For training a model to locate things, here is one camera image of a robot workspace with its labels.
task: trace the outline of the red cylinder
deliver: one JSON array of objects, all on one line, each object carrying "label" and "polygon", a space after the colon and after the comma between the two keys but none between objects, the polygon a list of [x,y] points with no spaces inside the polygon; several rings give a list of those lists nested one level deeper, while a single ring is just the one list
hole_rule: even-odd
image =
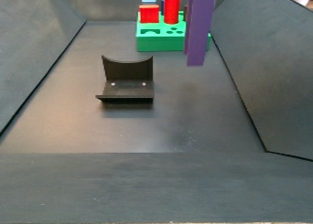
[{"label": "red cylinder", "polygon": [[177,10],[180,0],[164,0],[163,21],[165,24],[177,23]]}]

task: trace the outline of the metal surface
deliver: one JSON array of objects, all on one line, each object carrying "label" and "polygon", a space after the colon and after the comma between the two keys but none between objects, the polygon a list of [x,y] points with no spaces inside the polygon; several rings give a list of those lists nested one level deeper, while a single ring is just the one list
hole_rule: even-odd
[{"label": "metal surface", "polygon": [[211,28],[266,149],[310,159],[311,28],[311,12],[290,0],[224,0]]},{"label": "metal surface", "polygon": [[[134,21],[141,0],[66,0],[89,21]],[[180,0],[180,10],[187,0]]]},{"label": "metal surface", "polygon": [[[102,104],[101,54],[153,56],[153,103]],[[181,52],[137,53],[134,23],[88,23],[6,130],[0,153],[262,152],[213,45],[201,68]]]},{"label": "metal surface", "polygon": [[84,20],[64,0],[0,0],[0,132]]},{"label": "metal surface", "polygon": [[262,153],[0,155],[0,219],[311,223],[311,172]]}]

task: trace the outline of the dark gray floor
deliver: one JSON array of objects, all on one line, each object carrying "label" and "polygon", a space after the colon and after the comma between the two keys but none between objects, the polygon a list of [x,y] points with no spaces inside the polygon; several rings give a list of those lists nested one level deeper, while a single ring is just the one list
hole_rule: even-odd
[{"label": "dark gray floor", "polygon": [[[152,105],[102,105],[100,56],[153,55]],[[136,53],[134,23],[89,23],[0,142],[0,153],[260,152],[219,53]]]},{"label": "dark gray floor", "polygon": [[82,28],[1,138],[0,223],[311,222],[313,164],[263,152],[213,46],[201,68],[153,53],[152,108],[94,99],[133,34]]},{"label": "dark gray floor", "polygon": [[260,153],[0,155],[0,222],[311,222],[311,171]]}]

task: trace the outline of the green block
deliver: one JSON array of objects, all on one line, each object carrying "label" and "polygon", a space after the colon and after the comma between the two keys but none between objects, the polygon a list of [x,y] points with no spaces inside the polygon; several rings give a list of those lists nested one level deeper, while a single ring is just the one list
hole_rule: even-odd
[{"label": "green block", "polygon": [[[185,22],[183,12],[179,11],[177,23],[173,25],[163,22],[160,15],[159,23],[138,23],[136,18],[136,51],[181,51],[184,46]],[[207,48],[211,36],[207,35]]]}]

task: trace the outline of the curved black stand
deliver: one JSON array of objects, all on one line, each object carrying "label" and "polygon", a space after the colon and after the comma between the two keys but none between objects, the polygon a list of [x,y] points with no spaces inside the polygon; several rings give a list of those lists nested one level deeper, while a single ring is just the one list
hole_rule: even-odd
[{"label": "curved black stand", "polygon": [[153,97],[152,57],[134,62],[116,61],[104,56],[101,58],[106,82],[102,94],[94,97],[100,101],[150,101]]}]

